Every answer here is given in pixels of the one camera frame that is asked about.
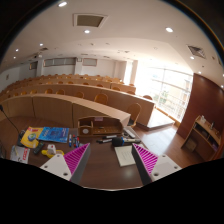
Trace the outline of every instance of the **paper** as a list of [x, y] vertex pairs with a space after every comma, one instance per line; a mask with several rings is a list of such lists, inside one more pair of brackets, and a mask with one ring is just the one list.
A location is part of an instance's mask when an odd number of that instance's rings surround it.
[[14, 145], [11, 150], [10, 160], [20, 163], [28, 163], [29, 153], [29, 148]]
[[37, 138], [39, 137], [42, 131], [43, 131], [43, 128], [29, 127], [26, 130], [20, 142], [28, 148], [32, 148], [32, 149], [36, 148], [39, 144]]
[[114, 149], [117, 154], [117, 158], [118, 158], [120, 166], [128, 166], [128, 165], [135, 164], [134, 157], [131, 153], [132, 145], [114, 147]]
[[66, 143], [68, 140], [69, 128], [50, 128], [44, 127], [39, 140]]

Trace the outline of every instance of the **wooden cabinet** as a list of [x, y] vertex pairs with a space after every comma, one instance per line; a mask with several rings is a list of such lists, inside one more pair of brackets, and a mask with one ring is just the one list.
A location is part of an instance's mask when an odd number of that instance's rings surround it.
[[211, 130], [210, 127], [209, 122], [203, 122], [201, 116], [198, 116], [181, 148], [196, 152], [204, 161], [212, 160], [221, 143], [221, 137], [215, 128]]

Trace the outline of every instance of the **ceiling light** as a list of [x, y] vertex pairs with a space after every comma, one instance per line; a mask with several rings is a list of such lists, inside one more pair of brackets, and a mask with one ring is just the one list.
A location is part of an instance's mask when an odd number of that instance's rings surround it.
[[173, 30], [170, 27], [167, 27], [166, 28], [166, 31], [169, 32], [169, 33], [172, 33], [173, 32]]
[[67, 5], [67, 2], [62, 2], [62, 3], [60, 3], [58, 6], [59, 6], [59, 7], [63, 7], [63, 6], [65, 6], [65, 5]]

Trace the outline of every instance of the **pink striped object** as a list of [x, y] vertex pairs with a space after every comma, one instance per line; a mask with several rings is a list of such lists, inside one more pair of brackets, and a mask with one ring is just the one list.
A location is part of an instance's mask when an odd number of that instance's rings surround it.
[[72, 174], [71, 182], [79, 184], [90, 154], [90, 143], [82, 145], [64, 155], [65, 162]]
[[158, 156], [134, 143], [132, 144], [132, 154], [143, 185], [151, 183], [150, 174], [157, 163]]

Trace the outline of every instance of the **table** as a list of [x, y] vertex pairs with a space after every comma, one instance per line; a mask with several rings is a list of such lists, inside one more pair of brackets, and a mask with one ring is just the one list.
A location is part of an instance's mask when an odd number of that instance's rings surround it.
[[[11, 120], [19, 130], [24, 129], [28, 124], [31, 127], [57, 127], [57, 123], [55, 122], [36, 118], [14, 117]], [[7, 120], [1, 121], [0, 125], [5, 127], [4, 130], [0, 130], [0, 138], [7, 150], [6, 158], [9, 159], [11, 147], [15, 144], [17, 139], [17, 132]], [[69, 129], [69, 134], [70, 133], [77, 134], [77, 129]], [[137, 166], [134, 164], [126, 167], [120, 167], [116, 152], [111, 143], [99, 144], [96, 143], [97, 139], [101, 139], [101, 137], [80, 137], [80, 143], [90, 143], [91, 152], [79, 185], [85, 188], [107, 190], [133, 189], [142, 187], [143, 184], [141, 182]], [[72, 150], [68, 143], [54, 144], [56, 149], [61, 149], [64, 153]], [[49, 158], [41, 153], [34, 155], [31, 149], [28, 159], [29, 164], [36, 167], [41, 167], [48, 160]]]

